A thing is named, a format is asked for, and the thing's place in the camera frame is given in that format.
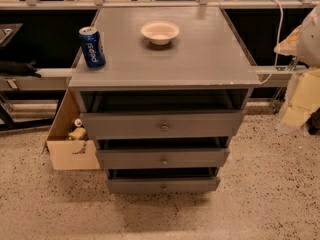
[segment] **cabinet top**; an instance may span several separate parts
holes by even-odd
[[[159,20],[180,28],[179,36],[165,46],[150,44],[140,32],[145,23]],[[95,27],[107,63],[101,69],[89,69],[82,55],[70,88],[237,88],[259,84],[217,7],[103,8]]]

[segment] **drawer knob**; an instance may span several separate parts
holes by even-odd
[[[161,130],[162,130],[163,132],[167,132],[167,131],[169,130],[169,126],[168,126],[167,124],[162,124],[162,125],[161,125]]]
[[[162,159],[161,163],[162,163],[163,165],[167,165],[167,164],[168,164],[168,161],[167,161],[166,159]]]

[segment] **metal rail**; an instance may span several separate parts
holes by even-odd
[[[298,0],[280,0],[283,8],[313,8],[320,1],[313,0],[309,4],[302,3]],[[94,1],[39,1],[34,6],[29,6],[26,2],[1,2],[0,10],[87,10],[110,7],[197,7],[203,6],[197,1],[152,1],[152,2],[106,2],[97,6]],[[209,2],[206,6],[215,6],[222,9],[273,9],[278,5],[271,0],[224,0],[221,2]]]

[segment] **gray cabinet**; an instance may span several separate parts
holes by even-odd
[[[182,30],[168,46],[154,47],[137,31],[154,15]],[[96,27],[108,62],[90,70],[80,59],[69,88],[109,191],[216,190],[258,84],[220,10],[105,8]]]

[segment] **cardboard box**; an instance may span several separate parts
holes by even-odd
[[[67,90],[46,140],[55,170],[100,169],[92,140],[68,140],[68,133],[72,131],[73,122],[79,115],[78,105]]]
[[[297,88],[289,101],[294,107],[307,111],[310,115],[320,107],[320,69],[310,69],[299,79]]]

